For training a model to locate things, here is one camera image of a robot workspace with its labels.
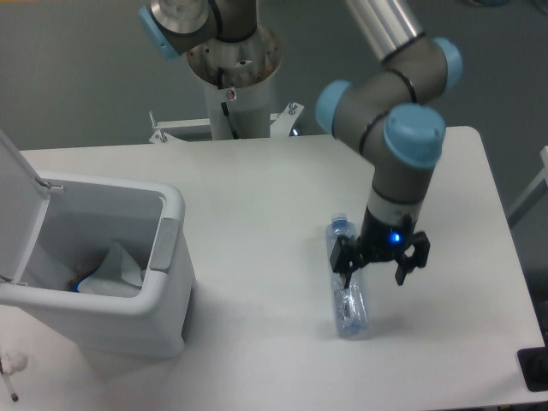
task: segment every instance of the blue joint cap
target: blue joint cap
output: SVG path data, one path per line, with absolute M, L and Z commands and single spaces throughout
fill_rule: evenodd
M 437 111 L 400 104 L 384 122 L 384 141 L 394 155 L 416 169 L 431 169 L 442 154 L 445 121 Z
M 447 82 L 445 83 L 445 91 L 453 87 L 462 77 L 462 56 L 459 49 L 448 39 L 436 37 L 432 40 L 439 45 L 445 54 L 447 62 Z
M 156 22 L 152 18 L 145 6 L 139 10 L 139 17 L 143 23 L 146 34 L 152 40 L 158 51 L 167 60 L 172 60 L 179 57 L 179 53 L 171 46 L 170 42 L 162 34 Z
M 326 133 L 333 135 L 335 111 L 344 92 L 351 86 L 348 81 L 336 80 L 328 85 L 319 95 L 316 103 L 316 121 Z

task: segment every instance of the blue led light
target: blue led light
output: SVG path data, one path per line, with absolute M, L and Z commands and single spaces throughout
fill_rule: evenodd
M 396 232 L 390 233 L 389 241 L 390 241 L 392 244 L 398 244 L 399 242 L 402 241 L 402 236 L 399 235 L 399 234 L 396 233 Z

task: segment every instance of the robotic arm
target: robotic arm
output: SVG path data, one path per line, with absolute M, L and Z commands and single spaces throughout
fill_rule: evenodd
M 462 59 L 448 40 L 425 35 L 405 0 L 347 5 L 384 72 L 361 86 L 331 83 L 316 107 L 323 129 L 375 166 L 360 237 L 339 237 L 331 266 L 347 288 L 361 267 L 395 260 L 402 285 L 428 259 L 430 242 L 414 227 L 445 136 L 443 118 L 421 104 L 457 83 Z M 235 87 L 238 96 L 260 90 L 281 59 L 276 36 L 257 24 L 256 0 L 153 0 L 140 17 L 165 57 L 187 52 L 193 71 L 223 92 L 220 104 L 208 99 L 214 140 L 266 136 L 260 132 L 269 126 L 265 104 L 244 102 L 239 116 L 229 114 L 237 109 Z M 227 88 L 229 99 L 223 101 Z
M 395 260 L 402 285 L 428 259 L 414 226 L 445 136 L 443 118 L 421 104 L 459 80 L 462 59 L 448 40 L 430 40 L 403 0 L 347 4 L 385 71 L 362 86 L 331 83 L 316 107 L 324 130 L 375 166 L 360 237 L 337 239 L 331 267 L 347 288 L 361 267 Z
M 205 89 L 214 140 L 270 137 L 282 47 L 258 24 L 256 0 L 152 0 L 139 15 L 165 58 L 187 54 Z

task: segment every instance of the trash bin lid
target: trash bin lid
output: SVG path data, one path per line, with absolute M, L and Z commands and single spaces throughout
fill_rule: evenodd
M 19 281 L 38 238 L 50 203 L 50 190 L 40 183 L 44 184 L 0 129 L 0 276 L 4 278 Z

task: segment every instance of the white trash bin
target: white trash bin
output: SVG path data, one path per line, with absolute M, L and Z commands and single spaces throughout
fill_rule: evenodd
M 0 304 L 20 307 L 81 347 L 172 356 L 184 348 L 195 276 L 177 188 L 38 174 L 0 130 Z M 69 291 L 113 241 L 146 270 L 132 298 Z

